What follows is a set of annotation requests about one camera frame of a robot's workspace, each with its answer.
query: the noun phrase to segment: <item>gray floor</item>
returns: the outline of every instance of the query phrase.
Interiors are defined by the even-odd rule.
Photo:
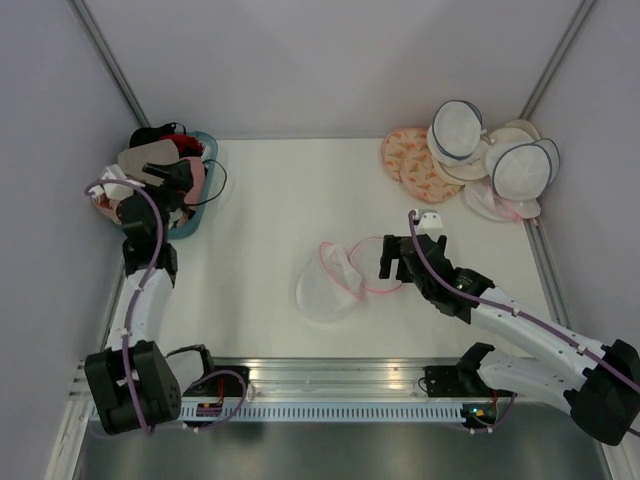
[[[90,480],[610,479],[596,442],[566,415],[532,405],[488,437],[442,425],[301,423],[88,436],[83,466],[79,478]]]

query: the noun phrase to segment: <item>laundry basket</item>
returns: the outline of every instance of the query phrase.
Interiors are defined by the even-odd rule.
[[[187,135],[191,135],[198,139],[198,141],[204,146],[202,152],[202,160],[215,160],[218,156],[218,142],[211,135],[205,132],[188,132]],[[211,182],[213,181],[213,173],[215,171],[215,162],[209,162],[207,164],[207,176],[204,180],[204,188],[202,189],[202,195],[200,202],[204,202],[209,195],[209,189],[211,188]],[[168,231],[169,240],[178,240],[180,238],[186,238],[192,235],[200,226],[200,220],[202,220],[202,214],[204,213],[205,205],[200,205],[193,217],[181,227],[170,228]]]

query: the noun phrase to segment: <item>white wall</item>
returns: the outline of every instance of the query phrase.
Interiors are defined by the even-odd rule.
[[[384,136],[444,100],[516,118],[579,0],[87,0],[152,123]]]
[[[64,0],[0,17],[0,465],[42,478],[121,238],[82,194],[135,124]]]
[[[600,2],[534,122],[562,153],[542,206],[571,321],[640,349],[638,25],[638,0]]]

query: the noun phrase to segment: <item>white table surface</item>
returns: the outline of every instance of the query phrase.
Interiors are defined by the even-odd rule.
[[[350,249],[372,235],[408,235],[425,204],[384,171],[380,139],[220,142],[229,181],[198,231],[174,241],[178,278],[158,343],[204,343],[216,357],[455,357],[475,342],[521,353],[499,337],[441,315],[406,285],[367,294],[343,320],[322,324],[294,302],[298,276],[322,241]],[[220,186],[218,170],[212,193]],[[461,195],[438,205],[454,265],[491,278],[548,314],[522,225],[486,220]]]

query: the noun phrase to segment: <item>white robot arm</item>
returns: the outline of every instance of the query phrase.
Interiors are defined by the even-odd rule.
[[[519,305],[487,277],[454,268],[445,257],[447,239],[418,231],[439,216],[409,215],[411,237],[384,237],[380,278],[414,283],[441,313],[509,340],[533,358],[518,358],[476,344],[458,364],[458,375],[473,389],[507,390],[545,402],[566,413],[586,433],[617,445],[640,412],[640,358],[622,340],[611,346],[553,323]]]

